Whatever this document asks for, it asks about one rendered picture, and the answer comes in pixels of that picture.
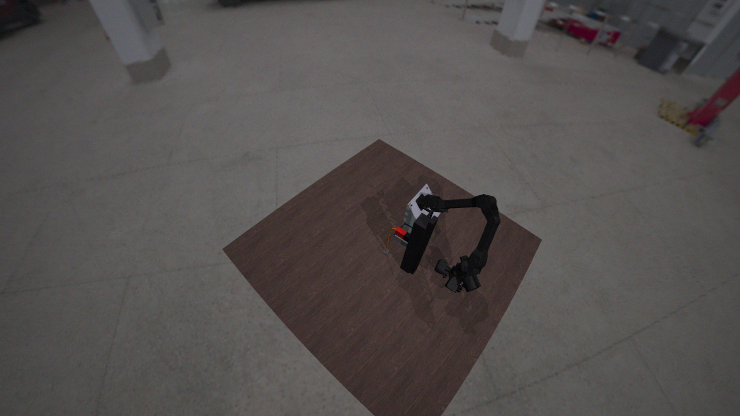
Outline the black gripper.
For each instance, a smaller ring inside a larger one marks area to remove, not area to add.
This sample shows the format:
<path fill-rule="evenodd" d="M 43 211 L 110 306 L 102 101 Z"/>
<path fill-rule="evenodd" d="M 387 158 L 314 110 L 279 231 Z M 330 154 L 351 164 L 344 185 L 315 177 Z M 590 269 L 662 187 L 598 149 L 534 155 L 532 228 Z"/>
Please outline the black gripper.
<path fill-rule="evenodd" d="M 434 270 L 438 272 L 439 274 L 441 274 L 443 277 L 447 277 L 447 275 L 451 276 L 451 274 L 454 274 L 455 276 L 459 277 L 459 279 L 462 279 L 464 277 L 464 276 L 460 276 L 456 272 L 455 266 L 453 266 L 452 268 L 447 266 L 447 262 L 442 259 L 439 259 L 439 261 L 437 261 L 437 265 L 435 266 Z"/>

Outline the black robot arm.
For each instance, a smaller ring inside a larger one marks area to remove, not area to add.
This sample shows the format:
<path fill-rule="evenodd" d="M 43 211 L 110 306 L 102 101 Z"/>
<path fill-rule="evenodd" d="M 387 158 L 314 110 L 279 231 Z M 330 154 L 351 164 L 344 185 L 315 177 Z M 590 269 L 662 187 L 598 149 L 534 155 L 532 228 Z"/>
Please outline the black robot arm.
<path fill-rule="evenodd" d="M 501 222 L 496 198 L 491 195 L 483 194 L 472 199 L 444 200 L 441 199 L 440 196 L 430 194 L 424 196 L 422 193 L 415 201 L 417 202 L 420 211 L 423 210 L 423 206 L 430 208 L 431 210 L 433 206 L 435 206 L 434 211 L 438 211 L 439 213 L 443 213 L 444 211 L 447 212 L 447 210 L 451 208 L 479 207 L 481 209 L 483 215 L 488 221 L 483 230 L 483 235 L 479 240 L 478 246 L 469 258 L 467 255 L 460 257 L 461 262 L 457 264 L 456 272 L 460 276 L 464 277 L 459 279 L 459 277 L 451 274 L 446 282 L 446 288 L 455 293 L 461 292 L 463 288 L 461 287 L 460 282 L 462 281 L 466 292 L 473 291 L 481 287 L 477 275 L 486 265 L 489 247 L 494 235 L 496 235 L 498 225 Z"/>

